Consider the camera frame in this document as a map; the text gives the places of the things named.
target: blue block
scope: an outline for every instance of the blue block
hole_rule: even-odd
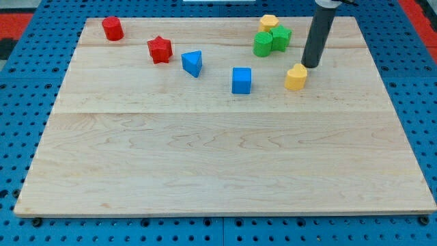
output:
[[[232,69],[232,93],[233,94],[250,94],[252,84],[251,68],[233,68]]]
[[[182,54],[182,67],[189,74],[197,78],[202,69],[202,52],[193,51]]]

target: wooden surface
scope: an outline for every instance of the wooden surface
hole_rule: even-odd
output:
[[[251,52],[258,18],[122,19],[83,30],[15,207],[20,217],[423,214],[436,209],[354,18],[336,18],[320,67],[283,87],[285,53]],[[173,42],[153,65],[145,42]],[[180,54],[202,50],[198,79]],[[250,95],[230,93],[250,66]]]

